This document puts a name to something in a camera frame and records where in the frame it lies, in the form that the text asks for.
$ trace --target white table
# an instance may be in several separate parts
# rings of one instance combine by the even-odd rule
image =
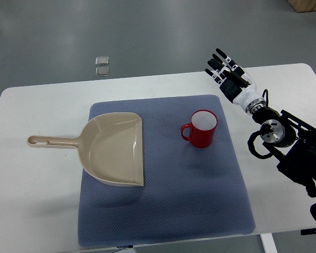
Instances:
[[[270,107],[287,110],[316,128],[316,75],[309,66],[246,70],[259,94],[269,90]],[[251,202],[254,234],[316,227],[309,211],[316,198],[309,198],[305,187],[278,172],[276,158],[259,160],[250,154],[247,140],[260,126],[231,104],[205,72],[144,76],[14,87],[2,93],[0,252],[80,249],[77,221],[82,167],[78,153],[30,148],[28,136],[77,137],[91,105],[97,102],[201,94],[220,97]]]

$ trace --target mug rim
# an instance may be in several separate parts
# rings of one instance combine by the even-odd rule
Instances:
[[[196,114],[197,112],[203,112],[203,111],[209,112],[210,114],[212,114],[212,115],[215,117],[215,119],[216,119],[216,124],[215,124],[215,126],[214,126],[213,128],[208,129],[208,130],[203,130],[203,129],[197,128],[197,127],[193,124],[192,118],[193,118],[194,114]],[[191,117],[190,117],[190,124],[192,125],[192,127],[196,128],[196,129],[199,130],[199,131],[203,131],[203,132],[207,132],[207,131],[211,131],[211,130],[215,129],[215,128],[217,127],[218,123],[219,123],[219,120],[218,120],[216,114],[215,114],[214,112],[208,110],[208,109],[200,109],[200,110],[197,110],[197,111],[195,111],[195,112],[191,115]]]

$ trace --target beige dustpan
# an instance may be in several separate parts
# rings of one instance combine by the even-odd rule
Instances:
[[[85,171],[112,186],[143,186],[142,119],[131,112],[106,113],[90,120],[74,139],[30,136],[42,148],[76,148]]]

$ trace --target wooden box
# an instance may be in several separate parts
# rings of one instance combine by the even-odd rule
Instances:
[[[297,12],[316,11],[316,0],[288,0]]]

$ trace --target robotic arm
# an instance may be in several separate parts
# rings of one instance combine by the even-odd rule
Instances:
[[[220,85],[229,101],[240,105],[261,125],[247,142],[252,155],[260,159],[275,156],[279,160],[278,170],[293,182],[305,186],[310,197],[316,197],[316,129],[289,112],[282,110],[280,115],[268,107],[268,90],[262,96],[257,94],[254,81],[243,68],[220,49],[216,52],[220,57],[213,54],[207,62],[214,71],[206,69],[206,73]],[[255,150],[254,141],[258,136],[269,154],[261,155]],[[277,149],[291,145],[287,155]]]

